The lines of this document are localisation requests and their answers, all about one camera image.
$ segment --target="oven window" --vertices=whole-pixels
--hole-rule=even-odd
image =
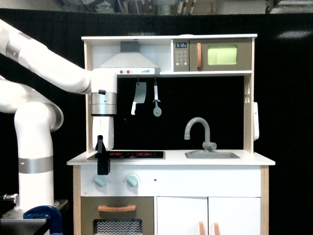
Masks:
[[[141,219],[95,219],[95,235],[142,235]]]
[[[209,46],[207,60],[209,65],[235,65],[237,64],[237,46]]]

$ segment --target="white countertop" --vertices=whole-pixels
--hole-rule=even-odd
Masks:
[[[112,165],[275,165],[275,162],[258,153],[248,153],[245,150],[215,150],[215,152],[231,152],[240,159],[188,159],[185,153],[199,150],[163,150],[164,160],[111,160]],[[84,152],[72,160],[67,165],[97,165],[97,160],[87,160],[94,155]]]

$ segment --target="faucet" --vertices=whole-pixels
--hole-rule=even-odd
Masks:
[[[210,127],[206,120],[201,117],[195,117],[191,119],[185,128],[185,140],[190,140],[190,130],[193,124],[200,122],[204,126],[205,136],[202,147],[204,148],[204,152],[211,152],[216,149],[216,143],[210,142]]]

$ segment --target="black backdrop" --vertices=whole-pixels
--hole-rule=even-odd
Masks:
[[[0,9],[0,18],[82,68],[81,36],[257,33],[255,101],[260,139],[254,150],[276,161],[269,171],[270,233],[312,233],[312,14],[172,17]],[[64,112],[63,126],[52,133],[54,188],[56,199],[68,199],[72,205],[72,167],[66,162],[86,150],[85,97],[60,90],[4,56],[0,56],[0,74],[31,86]],[[190,141],[183,140],[186,123],[198,116],[208,121],[218,148],[243,147],[242,77],[160,78],[159,118],[153,116],[154,79],[142,81],[148,85],[147,99],[135,116],[130,109],[136,79],[118,81],[115,149],[201,148],[200,125],[193,127]],[[14,115],[0,113],[0,195],[16,192]],[[64,215],[65,235],[72,234],[72,226],[71,207]]]

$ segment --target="oven door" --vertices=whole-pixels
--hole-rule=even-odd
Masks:
[[[248,71],[251,38],[189,40],[190,71]]]
[[[82,235],[154,235],[153,197],[81,197]]]

